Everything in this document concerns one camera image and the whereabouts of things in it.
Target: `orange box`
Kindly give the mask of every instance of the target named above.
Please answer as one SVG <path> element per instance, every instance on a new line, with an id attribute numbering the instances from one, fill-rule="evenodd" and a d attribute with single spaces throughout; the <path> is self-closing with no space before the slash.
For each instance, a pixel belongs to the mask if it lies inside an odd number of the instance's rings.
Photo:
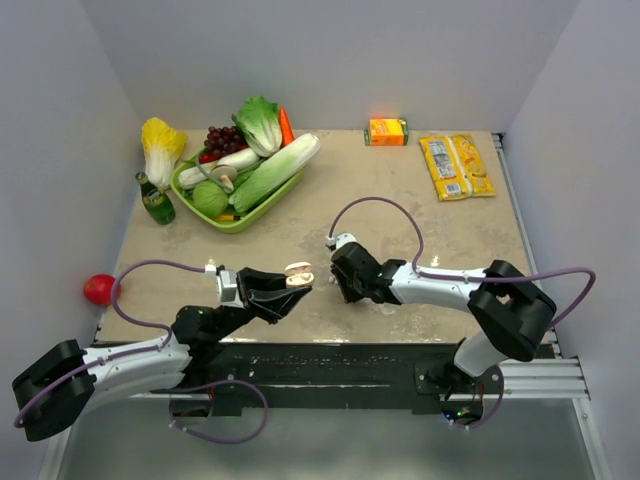
<path id="1" fill-rule="evenodd" d="M 406 145 L 409 127 L 401 118 L 372 118 L 364 131 L 364 143 L 372 147 Z"/>

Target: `beige tabletop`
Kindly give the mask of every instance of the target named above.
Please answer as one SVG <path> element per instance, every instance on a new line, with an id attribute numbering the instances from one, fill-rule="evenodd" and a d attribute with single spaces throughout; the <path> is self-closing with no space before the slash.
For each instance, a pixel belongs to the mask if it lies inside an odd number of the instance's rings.
<path id="1" fill-rule="evenodd" d="M 205 131 L 188 131 L 183 158 L 197 151 Z M 280 272 L 289 263 L 313 264 L 313 292 L 278 325 L 256 319 L 230 341 L 259 342 L 457 342 L 479 327 L 470 314 L 432 305 L 376 305 L 369 300 L 345 304 L 329 283 L 325 237 L 338 211 L 367 195 L 391 198 L 415 217 L 425 238 L 423 266 L 486 267 L 504 259 L 522 271 L 527 260 L 513 207 L 488 132 L 472 132 L 496 188 L 494 198 L 438 202 L 418 138 L 438 132 L 411 132 L 405 147 L 366 147 L 362 131 L 313 131 L 322 149 L 302 181 L 252 227 L 237 235 L 219 233 L 172 196 L 176 220 L 159 226 L 136 203 L 122 246 L 118 271 L 134 262 L 163 258 L 203 266 L 208 258 L 240 270 Z M 337 232 L 356 236 L 379 261 L 410 260 L 418 243 L 413 228 L 393 207 L 362 203 L 342 218 Z M 121 305 L 142 320 L 173 323 L 184 305 L 216 305 L 213 281 L 169 267 L 149 266 L 123 282 Z M 160 330 L 131 325 L 109 308 L 98 340 L 138 341 Z"/>

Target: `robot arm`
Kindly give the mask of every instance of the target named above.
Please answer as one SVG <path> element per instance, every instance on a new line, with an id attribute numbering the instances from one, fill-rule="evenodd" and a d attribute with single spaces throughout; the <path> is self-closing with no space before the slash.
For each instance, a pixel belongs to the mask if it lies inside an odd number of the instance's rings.
<path id="1" fill-rule="evenodd" d="M 18 407 L 23 409 L 40 397 L 28 411 L 21 412 L 20 426 L 27 439 L 49 438 L 81 414 L 131 395 L 201 385 L 206 366 L 222 348 L 220 340 L 256 317 L 278 323 L 311 291 L 313 281 L 309 273 L 303 281 L 292 282 L 299 275 L 296 272 L 273 274 L 244 268 L 236 274 L 213 265 L 205 267 L 205 275 L 215 277 L 220 306 L 180 309 L 166 345 L 162 346 L 166 335 L 87 349 L 68 340 L 20 374 L 12 384 Z"/>
<path id="2" fill-rule="evenodd" d="M 531 361 L 556 312 L 555 303 L 531 282 L 491 283 L 491 278 L 523 276 L 508 262 L 489 268 L 444 270 L 417 267 L 404 260 L 380 264 L 355 237 L 330 238 L 331 272 L 347 303 L 369 298 L 376 303 L 425 303 L 471 313 L 481 331 L 463 340 L 455 356 L 429 372 L 429 380 L 449 393 L 469 384 L 488 368 L 513 358 Z M 461 280 L 426 278 L 418 272 Z M 487 278 L 470 283 L 468 277 Z"/>

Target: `green basket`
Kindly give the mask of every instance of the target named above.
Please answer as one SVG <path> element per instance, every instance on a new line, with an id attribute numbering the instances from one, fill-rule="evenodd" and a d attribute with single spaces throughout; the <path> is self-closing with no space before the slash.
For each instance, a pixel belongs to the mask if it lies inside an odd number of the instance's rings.
<path id="1" fill-rule="evenodd" d="M 280 188 L 278 188 L 275 192 L 273 192 L 267 199 L 262 202 L 260 205 L 255 207 L 249 213 L 244 215 L 240 220 L 232 221 L 232 222 L 216 222 L 215 220 L 210 219 L 209 217 L 200 213 L 196 207 L 193 206 L 193 203 L 185 198 L 182 189 L 178 185 L 178 175 L 183 170 L 186 170 L 191 167 L 195 167 L 195 158 L 197 155 L 200 155 L 202 151 L 196 153 L 189 160 L 184 162 L 182 165 L 177 167 L 173 175 L 171 176 L 171 190 L 176 194 L 176 196 L 197 216 L 207 222 L 209 225 L 217 228 L 223 233 L 240 233 L 253 225 L 260 217 L 262 217 L 265 213 L 271 210 L 276 203 L 278 203 L 282 197 L 284 197 L 289 190 L 296 186 L 300 180 L 302 180 L 302 176 L 304 175 L 304 168 L 296 173 L 293 177 L 283 183 Z"/>

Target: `glass bottle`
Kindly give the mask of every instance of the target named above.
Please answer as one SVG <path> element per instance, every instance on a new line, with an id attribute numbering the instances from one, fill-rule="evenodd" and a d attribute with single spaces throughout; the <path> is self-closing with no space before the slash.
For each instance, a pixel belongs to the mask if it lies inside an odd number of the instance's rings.
<path id="1" fill-rule="evenodd" d="M 173 208 L 171 199 L 166 193 L 161 192 L 149 181 L 144 172 L 136 173 L 136 180 L 140 184 L 142 194 L 142 204 L 153 218 L 160 225 L 167 225 L 176 218 L 176 211 Z"/>

